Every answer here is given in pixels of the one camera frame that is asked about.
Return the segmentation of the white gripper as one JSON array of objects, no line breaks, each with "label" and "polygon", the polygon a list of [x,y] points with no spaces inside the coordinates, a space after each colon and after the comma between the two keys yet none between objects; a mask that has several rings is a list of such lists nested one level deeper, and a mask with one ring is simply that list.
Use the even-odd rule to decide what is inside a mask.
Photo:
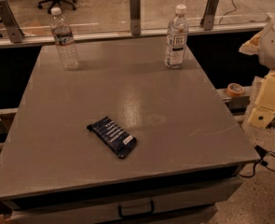
[{"label": "white gripper", "polygon": [[[262,32],[258,32],[239,48],[246,55],[257,55]],[[248,124],[256,128],[266,128],[275,118],[275,70],[271,70],[261,82],[260,90],[254,101],[254,108]]]}]

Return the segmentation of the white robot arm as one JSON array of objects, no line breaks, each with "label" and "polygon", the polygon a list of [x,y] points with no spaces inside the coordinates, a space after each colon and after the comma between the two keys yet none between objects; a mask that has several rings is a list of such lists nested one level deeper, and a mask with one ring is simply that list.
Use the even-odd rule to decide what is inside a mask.
[{"label": "white robot arm", "polygon": [[269,69],[269,73],[261,79],[261,87],[248,118],[249,125],[266,128],[275,118],[275,13],[269,15],[269,22],[261,32],[241,45],[239,52],[257,55],[259,63]]}]

